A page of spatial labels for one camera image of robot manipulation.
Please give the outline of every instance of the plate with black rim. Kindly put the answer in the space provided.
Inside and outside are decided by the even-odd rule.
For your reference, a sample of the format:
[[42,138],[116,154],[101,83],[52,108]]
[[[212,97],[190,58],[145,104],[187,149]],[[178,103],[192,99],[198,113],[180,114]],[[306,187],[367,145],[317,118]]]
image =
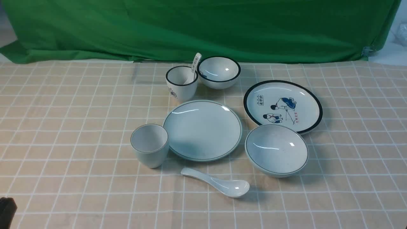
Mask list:
[[195,100],[174,108],[165,118],[170,149],[190,161],[215,161],[230,154],[243,135],[239,117],[228,107]]
[[277,124],[299,134],[314,129],[322,119],[322,107],[303,86],[267,80],[253,85],[243,99],[247,115],[258,125]]

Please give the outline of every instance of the bowl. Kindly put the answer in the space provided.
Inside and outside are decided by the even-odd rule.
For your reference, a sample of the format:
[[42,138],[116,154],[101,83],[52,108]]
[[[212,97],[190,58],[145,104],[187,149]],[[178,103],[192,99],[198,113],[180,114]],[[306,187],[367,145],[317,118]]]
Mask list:
[[203,59],[197,66],[201,81],[213,89],[225,89],[237,82],[240,65],[227,57],[215,56]]
[[274,124],[258,126],[250,131],[245,150],[256,168],[277,178],[296,174],[308,160],[304,139],[297,132]]

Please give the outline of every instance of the green fabric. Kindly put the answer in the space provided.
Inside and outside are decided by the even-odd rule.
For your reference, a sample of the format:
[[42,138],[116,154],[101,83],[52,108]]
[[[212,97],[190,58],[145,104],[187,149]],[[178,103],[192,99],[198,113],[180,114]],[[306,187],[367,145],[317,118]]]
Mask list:
[[2,0],[15,63],[49,59],[356,60],[381,49],[401,0]]

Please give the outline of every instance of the decorated plate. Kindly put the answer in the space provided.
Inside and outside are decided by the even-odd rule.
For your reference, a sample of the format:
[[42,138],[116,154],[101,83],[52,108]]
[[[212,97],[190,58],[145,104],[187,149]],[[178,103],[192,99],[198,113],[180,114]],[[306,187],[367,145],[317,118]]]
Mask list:
[[243,105],[258,125],[277,124],[299,134],[314,129],[322,119],[319,100],[306,88],[283,80],[268,80],[246,92]]

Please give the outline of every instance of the white ceramic spoon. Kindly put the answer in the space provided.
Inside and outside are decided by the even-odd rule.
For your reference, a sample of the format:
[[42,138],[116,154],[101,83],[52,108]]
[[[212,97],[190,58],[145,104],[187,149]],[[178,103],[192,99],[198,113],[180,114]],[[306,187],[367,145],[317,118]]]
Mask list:
[[192,81],[194,81],[195,71],[197,70],[197,66],[198,66],[198,63],[201,60],[201,58],[202,58],[202,55],[200,53],[196,53],[194,60],[192,61],[191,73],[184,84],[189,84],[189,83],[192,83]]
[[250,185],[247,181],[236,180],[236,181],[226,181],[217,178],[213,178],[207,174],[201,173],[197,170],[190,168],[183,168],[181,174],[184,176],[190,176],[198,180],[204,181],[214,188],[219,190],[225,196],[237,198],[241,197],[249,190]]

